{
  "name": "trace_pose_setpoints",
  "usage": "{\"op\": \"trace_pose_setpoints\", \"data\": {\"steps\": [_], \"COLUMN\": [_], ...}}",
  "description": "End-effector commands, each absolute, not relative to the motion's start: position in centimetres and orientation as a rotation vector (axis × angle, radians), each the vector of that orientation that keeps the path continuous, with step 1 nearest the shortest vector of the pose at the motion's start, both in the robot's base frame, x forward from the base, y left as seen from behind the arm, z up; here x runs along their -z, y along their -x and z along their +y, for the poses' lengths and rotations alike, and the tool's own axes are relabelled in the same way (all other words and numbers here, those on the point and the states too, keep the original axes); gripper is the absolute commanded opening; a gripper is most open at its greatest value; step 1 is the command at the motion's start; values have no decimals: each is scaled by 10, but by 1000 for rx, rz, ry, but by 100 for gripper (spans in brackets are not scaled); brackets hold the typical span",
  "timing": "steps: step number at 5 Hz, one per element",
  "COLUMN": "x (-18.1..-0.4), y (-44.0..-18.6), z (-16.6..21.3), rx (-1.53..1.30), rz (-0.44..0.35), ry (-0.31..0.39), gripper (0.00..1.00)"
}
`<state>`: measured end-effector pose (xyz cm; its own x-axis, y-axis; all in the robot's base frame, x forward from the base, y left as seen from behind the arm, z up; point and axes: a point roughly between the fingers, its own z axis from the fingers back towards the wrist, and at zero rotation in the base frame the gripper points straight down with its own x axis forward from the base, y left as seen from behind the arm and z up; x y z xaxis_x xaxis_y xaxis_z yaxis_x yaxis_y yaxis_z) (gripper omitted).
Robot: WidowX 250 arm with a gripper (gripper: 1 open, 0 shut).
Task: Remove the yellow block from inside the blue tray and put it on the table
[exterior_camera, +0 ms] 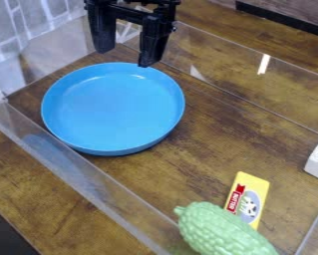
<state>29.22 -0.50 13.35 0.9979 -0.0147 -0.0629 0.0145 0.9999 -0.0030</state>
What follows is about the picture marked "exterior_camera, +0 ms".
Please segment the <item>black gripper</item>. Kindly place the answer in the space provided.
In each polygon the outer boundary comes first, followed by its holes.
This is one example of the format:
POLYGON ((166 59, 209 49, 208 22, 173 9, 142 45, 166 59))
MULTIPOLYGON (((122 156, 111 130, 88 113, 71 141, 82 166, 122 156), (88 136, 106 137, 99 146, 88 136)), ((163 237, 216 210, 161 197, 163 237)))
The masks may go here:
POLYGON ((159 62, 169 35, 175 30, 173 21, 179 4, 181 0, 84 0, 97 51, 105 54, 115 48, 117 20, 122 19, 135 24, 143 23, 139 66, 147 68, 159 62), (129 7, 131 3, 157 7, 153 11, 142 11, 129 7))

